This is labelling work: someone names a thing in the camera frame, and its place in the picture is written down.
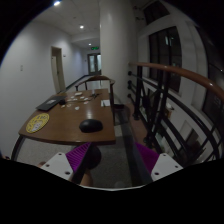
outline wooden table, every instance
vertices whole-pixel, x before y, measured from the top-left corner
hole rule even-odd
[[[85,98],[91,99],[92,90],[79,91]],[[55,96],[67,96],[67,99],[71,99],[74,96],[78,100],[81,96],[75,96],[75,93],[62,93]],[[62,144],[62,145],[80,145],[86,142],[92,142],[96,145],[111,145],[115,144],[115,132],[113,123],[113,114],[111,107],[101,107],[101,100],[108,100],[109,93],[107,89],[97,89],[95,93],[99,93],[95,99],[89,101],[88,104],[84,102],[67,102],[65,108],[61,108],[60,104],[54,106],[51,110],[35,111],[25,122],[19,131],[21,137],[33,139],[36,141]],[[35,133],[28,133],[26,126],[28,122],[35,116],[47,113],[49,114],[48,123],[39,131]],[[93,133],[83,133],[79,129],[79,125],[83,120],[96,119],[102,122],[103,130]]]

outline glass panel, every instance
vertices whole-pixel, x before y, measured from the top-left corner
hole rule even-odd
[[[147,25],[152,23],[153,21],[160,19],[163,16],[166,16],[169,14],[167,9],[163,4],[160,2],[155,2],[151,5],[149,5],[145,10],[144,10],[145,18],[146,18],[146,23]]]
[[[224,89],[224,74],[212,65],[209,65],[209,77],[222,89]],[[208,117],[215,122],[219,114],[219,107],[221,105],[221,100],[215,96],[215,94],[207,91],[205,104],[203,111],[208,115]],[[218,130],[221,135],[224,135],[224,109],[222,110],[222,118],[219,120]]]
[[[162,65],[170,65],[169,56],[160,56],[160,64]]]
[[[181,56],[181,44],[176,27],[168,30],[172,56]]]
[[[157,70],[155,68],[150,68],[150,78],[157,80]]]
[[[155,3],[153,3],[152,5],[150,5],[154,20],[157,20],[159,18],[162,17],[162,15],[160,15],[160,11],[159,8],[157,7],[157,5]]]
[[[180,76],[176,75],[174,73],[171,74],[171,80],[170,80],[170,88],[175,90],[176,92],[179,92],[180,89]]]
[[[101,70],[101,55],[97,55],[98,71]]]
[[[89,57],[89,61],[90,61],[90,72],[95,72],[95,63],[94,63],[94,56],[90,56]]]
[[[157,34],[153,34],[150,36],[150,49],[151,55],[158,55]]]
[[[181,68],[182,57],[181,56],[172,56],[171,57],[171,65]]]
[[[151,12],[151,10],[150,10],[150,7],[147,7],[147,8],[144,10],[144,14],[145,14],[145,18],[146,18],[146,23],[147,23],[147,25],[154,21],[154,19],[153,19],[153,17],[152,17],[152,12]]]
[[[161,56],[169,56],[169,41],[166,31],[158,33],[159,38],[159,53]]]
[[[158,56],[152,56],[152,57],[151,57],[151,63],[156,63],[156,64],[158,64],[158,63],[159,63],[159,61],[158,61]]]
[[[168,12],[168,10],[166,9],[166,7],[162,3],[156,2],[155,4],[157,5],[161,16],[166,16],[166,15],[169,15],[170,14]]]
[[[198,27],[196,28],[204,44],[209,63],[213,64],[220,70],[221,69],[224,70],[224,63],[220,57],[219,52],[217,51],[216,47],[212,43],[212,41],[209,39],[208,35],[202,29]]]

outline metal railing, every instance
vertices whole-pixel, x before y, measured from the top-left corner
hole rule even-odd
[[[220,159],[224,157],[223,148],[221,153],[219,150],[220,145],[224,142],[224,137],[220,134],[220,138],[217,141],[213,136],[213,133],[217,129],[220,119],[222,119],[222,109],[224,103],[224,91],[216,83],[214,83],[212,80],[207,79],[204,76],[201,76],[197,73],[182,68],[152,64],[152,63],[136,63],[136,62],[129,63],[129,65],[137,66],[137,75],[133,74],[132,72],[128,72],[129,76],[134,76],[137,78],[137,85],[135,86],[131,80],[128,81],[128,89],[131,90],[131,92],[135,95],[135,100],[133,99],[132,94],[129,94],[128,97],[131,99],[132,103],[135,106],[133,117],[136,120],[138,120],[140,117],[147,129],[147,136],[144,138],[144,142],[148,147],[154,147],[158,153],[163,152],[156,138],[156,134],[158,133],[158,130],[160,130],[160,132],[163,133],[163,137],[165,137],[167,143],[169,144],[173,152],[174,155],[173,158],[183,167],[193,164],[202,155],[202,153],[204,153],[204,151],[206,150],[204,147],[208,142],[210,142],[212,146],[212,152],[203,162],[207,162],[213,159]],[[142,77],[143,67],[157,69],[157,75],[158,75],[157,85],[153,84],[148,80],[143,79]],[[207,90],[214,93],[221,100],[219,114],[217,114],[217,119],[215,122],[213,122],[213,126],[211,129],[209,129],[191,109],[189,109],[185,104],[183,104],[173,95],[169,94],[171,73],[175,73],[176,75],[185,77],[204,86]],[[147,96],[145,93],[144,83],[156,89],[156,91],[150,97]],[[184,138],[181,136],[176,127],[165,115],[167,99],[174,102],[186,114],[188,114],[188,116],[190,116],[190,118],[205,134],[206,138],[196,152],[192,152],[192,149],[188,145],[187,141],[184,140]],[[145,110],[146,118],[140,111],[141,102]],[[180,144],[180,149],[177,148],[171,136],[168,134],[166,128],[162,125],[162,122],[165,123],[166,126],[169,128],[169,130],[173,133],[176,140]]]

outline computer mouse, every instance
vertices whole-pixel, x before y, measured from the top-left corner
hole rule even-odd
[[[101,131],[103,129],[103,124],[101,121],[95,119],[87,119],[80,123],[79,128],[84,133],[91,133]]]
[[[65,102],[65,100],[64,100],[64,99],[62,99],[62,100],[60,100],[60,101],[59,101],[59,104],[60,104],[60,105],[65,105],[65,104],[66,104],[66,102]]]

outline wooden handrail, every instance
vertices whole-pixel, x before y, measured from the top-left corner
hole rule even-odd
[[[179,76],[190,79],[190,80],[204,86],[206,89],[209,89],[216,96],[218,96],[219,99],[222,100],[222,102],[224,103],[224,91],[222,90],[222,88],[219,87],[217,84],[215,84],[215,82],[213,82],[212,80],[210,80],[202,75],[199,75],[195,72],[191,72],[189,70],[174,67],[174,66],[160,65],[160,64],[154,64],[154,63],[130,62],[129,65],[136,65],[136,66],[142,66],[142,67],[148,67],[148,68],[156,68],[156,69],[163,70],[166,72],[172,72]]]

